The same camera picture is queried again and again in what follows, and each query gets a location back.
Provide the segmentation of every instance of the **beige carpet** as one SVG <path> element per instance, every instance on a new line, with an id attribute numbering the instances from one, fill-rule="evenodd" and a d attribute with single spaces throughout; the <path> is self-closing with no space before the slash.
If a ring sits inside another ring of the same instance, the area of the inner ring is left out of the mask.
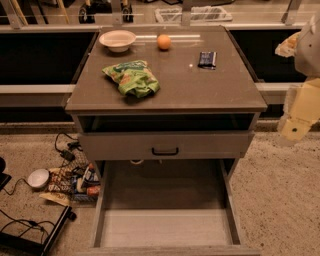
<path id="1" fill-rule="evenodd" d="M 61 129 L 0 129 L 0 155 L 7 161 L 12 181 L 38 168 L 61 163 L 54 149 Z M 259 124 L 245 158 L 231 179 L 244 244 L 263 256 L 318 256 L 320 252 L 320 133 L 310 132 L 292 148 L 279 146 L 272 124 Z M 0 209 L 14 218 L 56 220 L 62 207 L 39 198 L 21 183 L 13 196 L 0 192 Z M 88 248 L 94 205 L 75 205 L 78 218 L 68 221 L 50 255 L 73 255 Z M 0 227 L 8 220 L 0 216 Z M 12 226 L 8 231 L 16 231 Z M 39 240 L 39 234 L 29 234 Z M 23 255 L 0 247 L 0 255 Z"/>

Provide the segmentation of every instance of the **green snack bag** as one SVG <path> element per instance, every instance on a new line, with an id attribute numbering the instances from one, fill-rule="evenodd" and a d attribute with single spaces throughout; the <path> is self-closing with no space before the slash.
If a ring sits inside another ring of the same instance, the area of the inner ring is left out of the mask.
<path id="1" fill-rule="evenodd" d="M 119 84 L 118 90 L 122 95 L 133 94 L 142 98 L 150 93 L 156 93 L 159 82 L 143 60 L 120 63 L 102 69 L 102 72 Z"/>

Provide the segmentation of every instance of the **open drawer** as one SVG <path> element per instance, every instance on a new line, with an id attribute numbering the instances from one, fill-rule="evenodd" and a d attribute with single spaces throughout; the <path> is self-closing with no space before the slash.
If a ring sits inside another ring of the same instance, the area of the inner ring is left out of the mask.
<path id="1" fill-rule="evenodd" d="M 222 160 L 105 162 L 85 255 L 260 255 L 241 245 Z"/>

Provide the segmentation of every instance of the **white robot part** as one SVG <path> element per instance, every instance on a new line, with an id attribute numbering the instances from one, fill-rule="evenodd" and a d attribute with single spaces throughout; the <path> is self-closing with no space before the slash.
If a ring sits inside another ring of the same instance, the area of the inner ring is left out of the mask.
<path id="1" fill-rule="evenodd" d="M 320 77 L 320 12 L 302 28 L 295 49 L 295 68 L 310 77 Z"/>
<path id="2" fill-rule="evenodd" d="M 288 91 L 278 131 L 283 139 L 295 143 L 320 118 L 320 12 L 299 33 L 294 56 L 296 70 L 308 78 L 301 87 Z"/>

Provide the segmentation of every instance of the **white bowl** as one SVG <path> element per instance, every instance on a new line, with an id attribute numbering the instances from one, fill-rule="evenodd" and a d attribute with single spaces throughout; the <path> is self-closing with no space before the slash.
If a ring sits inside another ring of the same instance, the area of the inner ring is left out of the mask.
<path id="1" fill-rule="evenodd" d="M 38 169 L 28 177 L 28 184 L 33 188 L 43 188 L 49 180 L 49 171 Z"/>
<path id="2" fill-rule="evenodd" d="M 114 30 L 100 36 L 99 42 L 112 52 L 124 52 L 136 40 L 136 35 L 127 30 Z"/>

